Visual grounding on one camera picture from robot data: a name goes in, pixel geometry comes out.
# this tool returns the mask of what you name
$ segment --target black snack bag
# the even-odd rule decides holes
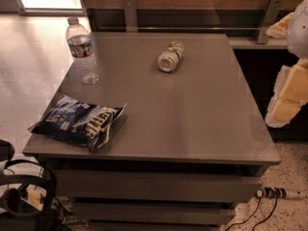
[[[108,142],[110,126],[125,106],[98,106],[65,95],[31,132],[83,145],[94,151]]]

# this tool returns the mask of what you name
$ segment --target speckled floor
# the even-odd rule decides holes
[[[85,18],[81,21],[89,28]],[[13,144],[15,158],[23,157],[22,149],[31,135],[27,128],[40,119],[71,65],[66,27],[66,17],[0,14],[0,138]],[[264,186],[308,193],[308,141],[276,145],[282,163],[266,172]],[[270,213],[273,204],[272,199],[262,199],[253,218],[230,230],[252,230]],[[256,198],[238,205],[237,215],[229,224],[244,221],[256,206]],[[308,230],[308,199],[279,199],[273,216],[255,230]]]

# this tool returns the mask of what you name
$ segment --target jar lid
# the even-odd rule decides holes
[[[78,17],[76,16],[71,16],[68,18],[68,24],[69,25],[76,25],[76,24],[79,24],[79,20],[78,20]]]

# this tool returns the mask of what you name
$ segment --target metal bracket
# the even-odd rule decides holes
[[[136,0],[123,0],[126,32],[137,32],[137,9]]]
[[[260,29],[258,29],[255,34],[257,43],[265,44],[269,42],[270,37],[267,36],[267,29],[275,22],[283,4],[283,1],[284,0],[269,0],[268,7],[264,13]]]

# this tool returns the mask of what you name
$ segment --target power strip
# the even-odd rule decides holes
[[[302,200],[307,197],[304,192],[290,191],[282,188],[262,188],[257,191],[258,197],[283,198],[290,200]]]

